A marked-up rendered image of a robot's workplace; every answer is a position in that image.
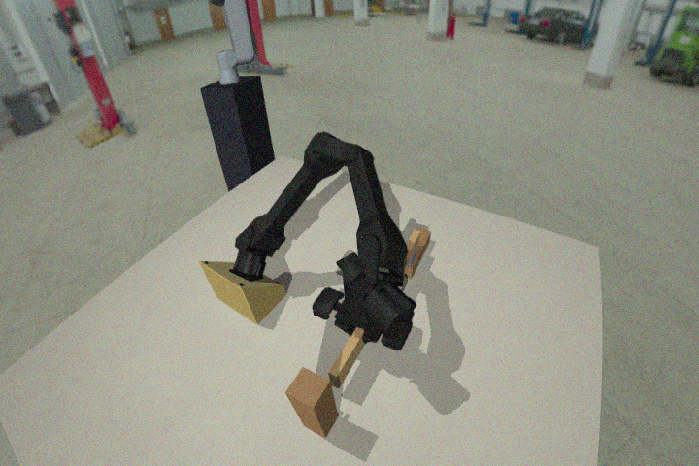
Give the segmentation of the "long wooden rail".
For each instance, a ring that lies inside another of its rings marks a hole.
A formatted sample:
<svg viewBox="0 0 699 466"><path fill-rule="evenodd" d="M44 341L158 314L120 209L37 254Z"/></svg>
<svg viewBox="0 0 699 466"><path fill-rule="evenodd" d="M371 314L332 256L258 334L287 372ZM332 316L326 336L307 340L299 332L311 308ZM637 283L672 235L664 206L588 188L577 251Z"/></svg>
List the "long wooden rail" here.
<svg viewBox="0 0 699 466"><path fill-rule="evenodd" d="M407 246L407 256L404 259L404 274L409 267L410 259L413 256L415 250L418 250L420 238L420 231L414 230L409 240L406 243ZM338 389L342 386L343 381L347 374L349 373L354 362L357 360L361 350L364 347L363 338L366 330L356 326L351 337L349 337L348 342L343 347L339 357L333 364L333 366L328 371L329 381L331 386L335 386Z"/></svg>

